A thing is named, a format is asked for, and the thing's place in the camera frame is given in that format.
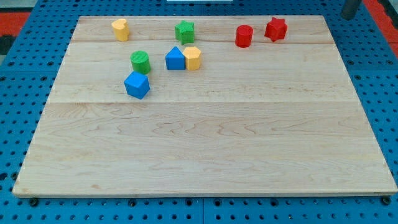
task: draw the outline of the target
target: blue block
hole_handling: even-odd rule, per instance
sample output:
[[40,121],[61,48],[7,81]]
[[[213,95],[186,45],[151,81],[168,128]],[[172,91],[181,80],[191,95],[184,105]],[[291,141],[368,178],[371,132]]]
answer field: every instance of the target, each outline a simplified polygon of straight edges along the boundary
[[124,86],[128,95],[140,100],[150,90],[148,77],[139,72],[132,72],[124,81]]
[[185,70],[185,57],[178,47],[166,55],[166,67],[168,70]]

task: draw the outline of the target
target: yellow block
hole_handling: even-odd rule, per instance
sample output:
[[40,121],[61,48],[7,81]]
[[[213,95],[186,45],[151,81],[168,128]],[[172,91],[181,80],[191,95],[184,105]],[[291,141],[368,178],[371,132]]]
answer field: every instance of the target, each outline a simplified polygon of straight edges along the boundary
[[186,47],[183,54],[185,56],[185,67],[188,70],[199,69],[201,51],[197,47]]
[[130,34],[129,25],[126,19],[118,19],[112,22],[113,32],[116,39],[127,41]]

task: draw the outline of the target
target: colored block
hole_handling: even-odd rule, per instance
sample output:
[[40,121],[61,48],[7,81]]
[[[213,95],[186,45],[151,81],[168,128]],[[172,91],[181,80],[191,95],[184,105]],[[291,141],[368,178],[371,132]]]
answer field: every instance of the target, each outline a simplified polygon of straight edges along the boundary
[[235,44],[238,47],[249,47],[253,36],[253,28],[248,25],[240,25],[236,29]]
[[195,28],[193,22],[181,21],[174,27],[175,38],[181,41],[181,44],[193,43],[195,41]]
[[287,31],[287,25],[285,19],[272,18],[270,22],[267,23],[265,37],[270,38],[273,42],[276,40],[284,39]]
[[117,40],[127,41],[130,30],[126,19],[118,19],[112,22],[113,32]]
[[150,90],[148,77],[139,72],[132,72],[124,81],[128,95],[143,99]]
[[185,56],[178,47],[166,55],[166,67],[168,70],[185,70]]
[[199,69],[201,51],[197,47],[186,47],[183,54],[185,56],[185,66],[188,70]]
[[133,52],[130,56],[132,69],[141,74],[148,74],[150,72],[149,56],[147,52],[138,50]]

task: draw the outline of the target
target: blue perforated surface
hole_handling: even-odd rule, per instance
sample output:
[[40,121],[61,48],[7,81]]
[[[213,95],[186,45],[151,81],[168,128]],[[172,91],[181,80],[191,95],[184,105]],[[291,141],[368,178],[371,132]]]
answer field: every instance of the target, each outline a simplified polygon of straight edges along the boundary
[[389,205],[380,197],[39,199],[36,205],[11,194],[78,17],[94,15],[324,15],[397,180],[398,61],[367,10],[361,6],[347,22],[339,17],[342,3],[40,0],[0,68],[0,223],[397,223],[397,196]]

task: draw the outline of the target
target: wood grain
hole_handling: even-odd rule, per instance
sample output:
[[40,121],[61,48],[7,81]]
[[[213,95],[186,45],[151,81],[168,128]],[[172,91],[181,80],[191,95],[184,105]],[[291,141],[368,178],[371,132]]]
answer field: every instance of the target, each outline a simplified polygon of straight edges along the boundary
[[[18,197],[306,197],[398,191],[322,16],[81,17],[13,192]],[[201,69],[165,69],[195,22]],[[235,28],[254,28],[252,46]],[[148,52],[151,90],[125,93]]]

